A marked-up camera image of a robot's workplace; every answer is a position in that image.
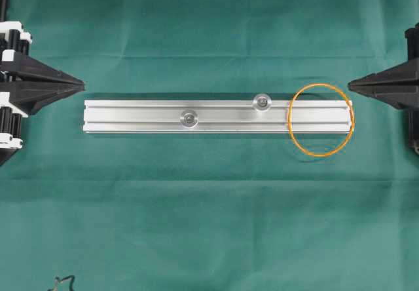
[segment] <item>rubber band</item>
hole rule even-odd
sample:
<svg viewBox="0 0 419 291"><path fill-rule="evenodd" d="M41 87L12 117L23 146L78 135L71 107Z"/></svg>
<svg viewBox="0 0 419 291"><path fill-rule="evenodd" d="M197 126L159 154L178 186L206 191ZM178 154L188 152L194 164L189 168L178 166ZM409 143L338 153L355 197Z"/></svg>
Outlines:
<svg viewBox="0 0 419 291"><path fill-rule="evenodd" d="M292 120L292 112L293 112L293 105L294 102L297 100L297 98L300 96L300 94L302 94L305 90L307 89L311 89L311 88L315 88L315 87L325 87L325 88L329 88L331 90L336 91L337 93L340 94L340 96L345 100L346 104L349 107L349 112L350 112L350 117L351 117L351 127L349 129L349 133L348 135L346 135L345 140L334 150L329 151L327 153L314 153L311 152L310 150L307 150L306 148L302 147L298 140L296 139L296 137L294 136L293 133L293 127L291 124L291 120ZM354 108L352 107L351 102L349 101L348 97L345 95L345 93L343 91L341 91L339 88L329 85L328 83L312 83L311 85L307 85L305 87L302 87L293 97L293 99L290 101L289 103L289 107L288 107L288 113L287 113L287 125L288 125L288 130L289 130L289 135L291 136L291 139L293 141L293 143L306 155L310 155L312 157L317 157L317 158L323 158L323 157L330 157L331 155L334 155L335 153L338 153L340 150L343 149L344 146L346 146L346 144L350 141L352 134L354 133L354 128L355 128L355 114L354 114Z"/></svg>

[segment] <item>wire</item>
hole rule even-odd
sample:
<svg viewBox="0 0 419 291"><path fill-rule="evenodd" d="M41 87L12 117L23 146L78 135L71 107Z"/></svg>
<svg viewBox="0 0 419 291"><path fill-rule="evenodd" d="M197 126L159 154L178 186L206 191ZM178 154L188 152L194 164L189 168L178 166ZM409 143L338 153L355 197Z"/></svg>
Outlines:
<svg viewBox="0 0 419 291"><path fill-rule="evenodd" d="M60 279L59 277L55 277L54 288L53 289L48 289L48 291L58 291L58 285L65 282L65 281L68 281L68 280L70 280L68 290L69 291L74 291L73 284L74 284L75 279L76 279L75 276L67 276L66 278L63 278L63 279Z"/></svg>
<svg viewBox="0 0 419 291"><path fill-rule="evenodd" d="M302 94L305 90L307 89L311 89L311 88L315 88L315 87L325 87L325 88L329 88L331 90L336 91L337 93L340 94L340 96L345 100L346 104L349 107L349 112L350 112L350 117L351 117L351 127L349 129L349 133L348 135L345 137L345 140L334 150L329 151L327 153L314 153L311 152L310 150L305 149L304 147L302 147L298 140L296 139L296 137L294 136L293 133L293 127L291 124L291 120L292 120L292 113L293 113L293 105L294 102L297 100L297 98L300 96L300 94ZM289 107L288 107L288 114L287 114L287 124L288 124L288 130L289 130L289 135L291 136L291 139L293 141L293 143L306 155L310 155L312 157L317 157L317 158L322 158L322 157L330 157L331 155L334 155L335 153L338 153L340 150L343 149L344 146L346 146L346 144L350 141L352 134L354 133L354 128L355 128L355 114L354 114L354 108L352 107L351 102L349 101L348 97L345 95L345 93L343 91L341 91L339 88L333 86L333 85L329 85L328 83L312 83L311 85L307 85L305 87L302 87L293 97L293 99L290 101L289 103Z"/></svg>

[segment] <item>metal rail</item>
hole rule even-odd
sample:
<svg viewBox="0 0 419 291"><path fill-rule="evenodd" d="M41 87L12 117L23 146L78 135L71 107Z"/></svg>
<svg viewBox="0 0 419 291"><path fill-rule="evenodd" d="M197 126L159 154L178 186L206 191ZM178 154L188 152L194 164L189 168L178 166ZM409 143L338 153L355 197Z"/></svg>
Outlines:
<svg viewBox="0 0 419 291"><path fill-rule="evenodd" d="M260 94L252 100L86 100L87 133L288 133L289 101ZM345 101L301 100L297 133L348 133Z"/></svg>

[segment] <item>green cloth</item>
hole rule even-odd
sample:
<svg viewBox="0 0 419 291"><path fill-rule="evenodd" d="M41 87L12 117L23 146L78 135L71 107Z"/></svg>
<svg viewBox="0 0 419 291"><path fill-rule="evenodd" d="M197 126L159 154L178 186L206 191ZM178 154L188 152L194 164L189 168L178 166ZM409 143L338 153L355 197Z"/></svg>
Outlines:
<svg viewBox="0 0 419 291"><path fill-rule="evenodd" d="M346 89L407 59L418 15L418 0L10 0L31 55L87 91L25 120L0 168L1 289L417 290L419 157L390 106L347 92L353 140L315 160L287 136L81 128L100 92Z"/></svg>

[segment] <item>bolt head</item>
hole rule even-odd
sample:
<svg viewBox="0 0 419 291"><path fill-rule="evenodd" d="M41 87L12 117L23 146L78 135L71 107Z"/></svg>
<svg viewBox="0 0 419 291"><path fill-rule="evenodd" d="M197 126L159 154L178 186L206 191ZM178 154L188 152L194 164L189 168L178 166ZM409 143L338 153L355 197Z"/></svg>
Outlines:
<svg viewBox="0 0 419 291"><path fill-rule="evenodd" d="M257 99L257 105L260 107L266 107L268 105L268 98L261 96L259 99Z"/></svg>
<svg viewBox="0 0 419 291"><path fill-rule="evenodd" d="M187 124L193 124L193 122L195 122L195 115L193 115L193 114L186 114L185 115L185 122Z"/></svg>

